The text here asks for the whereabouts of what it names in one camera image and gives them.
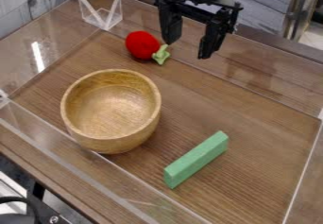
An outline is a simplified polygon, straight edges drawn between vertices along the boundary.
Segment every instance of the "green rectangular block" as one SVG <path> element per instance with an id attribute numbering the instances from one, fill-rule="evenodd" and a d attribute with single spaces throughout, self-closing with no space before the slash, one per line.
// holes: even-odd
<path id="1" fill-rule="evenodd" d="M 174 189 L 228 150 L 229 136 L 220 131 L 165 169 L 165 182 Z"/>

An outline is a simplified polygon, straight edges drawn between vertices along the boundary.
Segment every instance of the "wooden bowl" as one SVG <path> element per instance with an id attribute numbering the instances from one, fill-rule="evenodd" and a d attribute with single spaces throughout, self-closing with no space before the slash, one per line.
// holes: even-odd
<path id="1" fill-rule="evenodd" d="M 155 131 L 162 97 L 142 74 L 113 69 L 81 78 L 69 88 L 61 114 L 77 141 L 101 153 L 141 146 Z"/>

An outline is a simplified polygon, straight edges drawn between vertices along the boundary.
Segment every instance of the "wooden table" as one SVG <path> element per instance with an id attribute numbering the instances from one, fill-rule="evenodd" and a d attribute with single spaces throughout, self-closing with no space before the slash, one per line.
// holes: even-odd
<path id="1" fill-rule="evenodd" d="M 90 0 L 97 8 L 107 1 Z M 161 223 L 189 223 L 187 210 L 179 215 L 182 209 L 149 184 L 211 223 L 282 223 L 321 128 L 322 65 L 238 36 L 228 37 L 210 60 L 197 60 L 203 27 L 193 21 L 186 21 L 183 39 L 173 48 L 183 62 L 170 60 L 163 67 L 143 63 L 130 56 L 123 37 L 139 28 L 161 37 L 157 9 L 123 0 L 126 19 L 107 33 L 81 19 L 78 6 L 71 0 L 0 42 L 0 56 L 11 59 L 2 65 L 2 86 L 13 99 L 0 112 L 13 124 L 0 121 L 2 153 L 95 222 L 147 223 L 146 215 L 126 209 L 135 205 Z M 31 53 L 37 46 L 43 62 L 57 63 L 25 84 L 29 67 L 42 71 Z M 14 65 L 26 78 L 10 84 Z M 130 153 L 105 156 L 111 162 L 62 133 L 59 115 L 67 87 L 106 68 L 147 75 L 163 97 L 155 134 Z M 229 152 L 170 190 L 163 168 L 218 130 L 230 136 Z M 294 213 L 293 206 L 294 216 L 305 210 L 312 213 L 308 220 L 313 213 L 320 216 L 322 207 L 298 203 L 302 212 Z M 194 215 L 193 223 L 202 220 Z"/>

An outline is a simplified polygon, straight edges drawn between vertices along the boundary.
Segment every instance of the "bowl rim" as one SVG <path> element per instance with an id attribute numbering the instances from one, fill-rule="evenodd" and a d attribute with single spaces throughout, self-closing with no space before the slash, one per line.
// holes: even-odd
<path id="1" fill-rule="evenodd" d="M 66 110 L 66 101 L 67 101 L 67 97 L 71 94 L 73 90 L 77 88 L 77 86 L 87 79 L 87 78 L 93 78 L 94 76 L 97 76 L 98 74 L 102 73 L 113 73 L 113 72 L 127 72 L 131 73 L 134 75 L 137 75 L 139 78 L 142 78 L 147 84 L 150 85 L 153 92 L 154 92 L 154 98 L 155 98 L 155 108 L 154 108 L 154 112 L 151 114 L 150 119 L 147 120 L 147 122 L 134 131 L 131 131 L 130 133 L 117 136 L 117 137 L 95 137 L 91 136 L 89 134 L 86 134 L 79 128 L 77 128 L 75 124 L 71 122 L 70 118 L 67 117 L 67 110 Z M 63 118 L 65 124 L 67 125 L 67 127 L 81 136 L 86 137 L 86 138 L 91 138 L 94 140 L 117 140 L 117 139 L 122 139 L 126 138 L 134 134 L 137 134 L 138 132 L 141 132 L 155 120 L 155 118 L 158 117 L 159 113 L 161 113 L 161 109 L 162 109 L 162 95 L 159 92 L 159 89 L 155 85 L 155 83 L 153 82 L 153 80 L 145 76 L 142 73 L 138 73 L 133 70 L 129 69 L 106 69 L 106 70 L 101 70 L 101 71 L 95 71 L 93 73 L 90 73 L 89 75 L 83 76 L 82 78 L 79 78 L 73 85 L 67 88 L 67 91 L 63 95 L 63 98 L 61 100 L 61 116 Z"/>

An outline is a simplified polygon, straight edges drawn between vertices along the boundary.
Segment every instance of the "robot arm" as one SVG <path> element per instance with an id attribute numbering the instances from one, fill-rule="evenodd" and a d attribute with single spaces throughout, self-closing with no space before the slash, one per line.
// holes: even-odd
<path id="1" fill-rule="evenodd" d="M 174 43 L 182 36 L 182 16 L 186 16 L 203 24 L 206 35 L 201 40 L 199 59 L 209 59 L 220 50 L 226 34 L 234 33 L 240 12 L 244 9 L 241 3 L 233 0 L 155 0 L 159 7 L 159 20 L 162 35 L 167 44 Z M 221 6 L 218 13 L 186 4 L 186 1 L 198 4 Z"/>

